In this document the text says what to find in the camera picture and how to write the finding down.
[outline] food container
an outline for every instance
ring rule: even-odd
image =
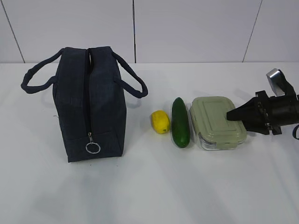
[[[196,136],[205,150],[235,149],[246,140],[247,132],[241,121],[226,119],[226,113],[235,109],[226,97],[198,97],[190,108]]]

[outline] insulated bag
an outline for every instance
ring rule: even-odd
[[[28,86],[35,73],[60,56],[55,76],[44,85]],[[117,62],[141,84],[142,91],[121,79]],[[32,94],[52,84],[68,162],[122,156],[127,115],[123,90],[137,98],[148,95],[130,66],[110,47],[67,47],[29,69],[21,88]]]

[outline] green cucumber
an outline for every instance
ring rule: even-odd
[[[190,128],[185,103],[178,97],[172,104],[171,133],[174,143],[185,148],[190,142]]]

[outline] white table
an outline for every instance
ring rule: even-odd
[[[20,88],[32,66],[0,64],[0,223],[299,223],[294,126],[209,152],[193,142],[177,148],[150,125],[150,114],[170,114],[176,97],[190,106],[199,96],[225,96],[240,106],[256,91],[272,96],[265,74],[275,67],[299,93],[299,63],[132,64],[149,95],[126,94],[123,157],[76,163],[67,162],[51,88],[33,95]],[[30,84],[43,84],[56,68],[47,65]]]

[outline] yellow lemon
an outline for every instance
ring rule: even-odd
[[[151,123],[158,134],[166,133],[170,129],[169,117],[164,111],[153,112],[151,114]]]

